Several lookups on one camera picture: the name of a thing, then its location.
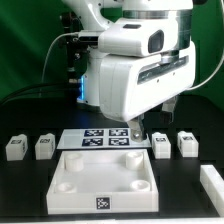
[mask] white plastic part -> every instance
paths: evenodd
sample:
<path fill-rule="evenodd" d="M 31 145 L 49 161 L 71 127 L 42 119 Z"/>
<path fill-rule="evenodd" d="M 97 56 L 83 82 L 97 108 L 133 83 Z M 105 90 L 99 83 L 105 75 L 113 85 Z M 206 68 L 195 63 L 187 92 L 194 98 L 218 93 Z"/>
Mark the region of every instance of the white plastic part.
<path fill-rule="evenodd" d="M 156 159 L 170 159 L 171 144 L 166 134 L 152 134 L 152 149 Z"/>
<path fill-rule="evenodd" d="M 131 191 L 145 192 L 145 191 L 150 191 L 150 188 L 151 188 L 150 183 L 145 180 L 136 180 L 132 182 L 130 185 Z"/>
<path fill-rule="evenodd" d="M 83 101 L 89 106 L 99 106 L 99 77 L 102 59 L 107 55 L 98 49 L 88 48 L 87 70 L 83 75 Z"/>
<path fill-rule="evenodd" d="M 224 217 L 224 181 L 213 165 L 202 165 L 200 182 L 217 212 Z"/>
<path fill-rule="evenodd" d="M 224 218 L 172 218 L 172 219 L 126 219 L 126 220 L 83 220 L 63 222 L 41 222 L 41 224 L 223 224 Z"/>
<path fill-rule="evenodd" d="M 141 170 L 127 169 L 126 155 L 129 152 L 143 154 L 144 166 Z M 81 151 L 84 169 L 80 172 L 66 170 L 65 159 L 72 153 L 77 152 L 62 152 L 47 193 L 48 214 L 159 210 L 158 190 L 147 150 Z M 140 185 L 139 190 L 130 189 L 134 181 L 141 181 L 142 191 Z"/>
<path fill-rule="evenodd" d="M 126 154 L 126 167 L 129 170 L 141 170 L 143 165 L 142 152 L 129 152 Z"/>
<path fill-rule="evenodd" d="M 193 8 L 192 0 L 124 0 L 123 10 L 159 11 L 187 10 Z"/>
<path fill-rule="evenodd" d="M 199 144 L 191 132 L 179 132 L 177 146 L 183 157 L 198 157 Z"/>
<path fill-rule="evenodd" d="M 55 186 L 54 188 L 55 193 L 75 193 L 76 192 L 76 186 L 73 183 L 64 182 L 60 183 Z"/>
<path fill-rule="evenodd" d="M 51 159 L 55 150 L 55 136 L 53 134 L 41 135 L 35 145 L 36 159 Z"/>
<path fill-rule="evenodd" d="M 83 156 L 78 152 L 71 152 L 65 156 L 65 168 L 70 172 L 79 172 L 84 168 Z"/>
<path fill-rule="evenodd" d="M 195 46 L 179 52 L 189 61 L 178 69 L 160 76 L 150 76 L 138 83 L 139 74 L 158 67 L 160 55 L 146 58 L 108 55 L 100 69 L 100 109 L 104 116 L 129 121 L 193 85 L 195 79 Z"/>
<path fill-rule="evenodd" d="M 107 7 L 121 7 L 117 1 L 111 0 L 62 0 L 80 19 L 85 30 L 104 31 L 113 24 L 105 19 L 100 10 Z"/>
<path fill-rule="evenodd" d="M 27 136 L 13 136 L 6 146 L 6 157 L 8 161 L 23 160 L 28 149 Z"/>
<path fill-rule="evenodd" d="M 134 25 L 137 28 L 125 28 L 127 25 Z M 178 24 L 175 18 L 164 20 L 121 18 L 100 35 L 98 47 L 100 51 L 105 53 L 146 57 L 151 55 L 148 50 L 149 39 L 157 31 L 163 32 L 164 43 L 162 49 L 156 53 L 169 51 L 176 46 Z"/>

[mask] white square tray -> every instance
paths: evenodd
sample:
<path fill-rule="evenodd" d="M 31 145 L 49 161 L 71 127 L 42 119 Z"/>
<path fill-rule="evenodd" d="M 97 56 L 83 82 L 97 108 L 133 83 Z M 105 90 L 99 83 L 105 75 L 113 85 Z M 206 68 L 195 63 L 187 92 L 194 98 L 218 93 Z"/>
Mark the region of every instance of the white square tray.
<path fill-rule="evenodd" d="M 47 206 L 49 214 L 157 212 L 147 150 L 62 152 Z"/>

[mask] white plastic casing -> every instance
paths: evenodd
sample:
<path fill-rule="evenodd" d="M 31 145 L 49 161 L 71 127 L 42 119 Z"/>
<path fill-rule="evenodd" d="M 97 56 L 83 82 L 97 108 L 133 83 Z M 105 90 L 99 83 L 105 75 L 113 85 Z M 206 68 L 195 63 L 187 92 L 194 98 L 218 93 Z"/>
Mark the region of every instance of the white plastic casing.
<path fill-rule="evenodd" d="M 85 30 L 104 31 L 113 23 L 105 19 L 102 8 L 121 7 L 121 3 L 113 0 L 62 0 L 80 19 Z"/>
<path fill-rule="evenodd" d="M 23 160 L 28 149 L 27 136 L 13 136 L 6 146 L 6 157 L 8 161 Z"/>
<path fill-rule="evenodd" d="M 53 134 L 41 135 L 35 145 L 36 159 L 51 159 L 55 150 L 55 136 Z"/>
<path fill-rule="evenodd" d="M 224 217 L 224 181 L 213 165 L 202 165 L 200 182 L 217 212 Z"/>
<path fill-rule="evenodd" d="M 125 28 L 135 25 L 138 28 Z M 148 43 L 150 37 L 157 31 L 164 34 L 162 49 L 165 52 L 173 49 L 178 40 L 178 24 L 175 19 L 136 20 L 119 19 L 99 37 L 99 50 L 116 55 L 146 57 L 149 56 Z"/>
<path fill-rule="evenodd" d="M 186 65 L 138 84 L 141 71 L 156 67 L 160 55 L 146 58 L 106 56 L 100 69 L 100 109 L 113 120 L 127 122 L 193 85 L 195 79 L 195 47 L 180 51 L 189 56 Z"/>
<path fill-rule="evenodd" d="M 124 0 L 123 10 L 159 11 L 159 10 L 187 10 L 193 8 L 192 0 Z"/>
<path fill-rule="evenodd" d="M 152 149 L 156 159 L 170 159 L 171 144 L 166 134 L 152 134 Z"/>
<path fill-rule="evenodd" d="M 183 157 L 198 157 L 198 141 L 190 132 L 181 131 L 177 135 L 177 146 Z"/>

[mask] black cable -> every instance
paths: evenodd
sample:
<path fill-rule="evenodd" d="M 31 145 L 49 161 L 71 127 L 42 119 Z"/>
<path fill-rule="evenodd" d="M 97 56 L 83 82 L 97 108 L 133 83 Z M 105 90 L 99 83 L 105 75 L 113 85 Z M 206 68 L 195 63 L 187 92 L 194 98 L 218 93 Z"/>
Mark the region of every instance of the black cable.
<path fill-rule="evenodd" d="M 22 89 L 16 90 L 13 93 L 10 93 L 9 95 L 7 95 L 6 97 L 2 98 L 0 100 L 0 106 L 2 106 L 4 103 L 6 103 L 8 100 L 15 98 L 17 96 L 21 96 L 23 92 L 29 91 L 29 90 L 33 90 L 33 89 L 37 89 L 37 88 L 43 88 L 43 87 L 53 87 L 53 86 L 62 86 L 62 87 L 66 87 L 67 89 L 69 88 L 73 88 L 73 89 L 79 89 L 80 84 L 79 83 L 40 83 L 40 84 L 35 84 L 35 85 L 31 85 L 31 86 L 27 86 L 24 87 Z"/>

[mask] black table surface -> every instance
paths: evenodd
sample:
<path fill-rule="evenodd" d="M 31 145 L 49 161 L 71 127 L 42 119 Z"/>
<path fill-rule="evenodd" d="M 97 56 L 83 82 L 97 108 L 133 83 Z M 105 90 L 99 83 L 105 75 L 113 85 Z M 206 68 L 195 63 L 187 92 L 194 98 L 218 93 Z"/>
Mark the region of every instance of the black table surface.
<path fill-rule="evenodd" d="M 200 165 L 212 164 L 224 176 L 224 113 L 200 96 L 180 96 L 174 122 L 161 124 L 157 110 L 145 114 L 149 137 L 167 134 L 171 159 L 149 157 L 159 190 L 159 212 L 48 215 L 46 194 L 60 153 L 51 160 L 35 160 L 40 135 L 55 134 L 56 143 L 64 129 L 123 128 L 115 122 L 78 109 L 63 98 L 18 99 L 0 108 L 0 222 L 71 221 L 93 219 L 151 219 L 218 217 L 200 184 Z M 183 158 L 177 148 L 177 133 L 192 132 L 199 142 L 198 158 Z M 22 161 L 6 161 L 5 146 L 11 136 L 25 134 L 28 151 Z"/>

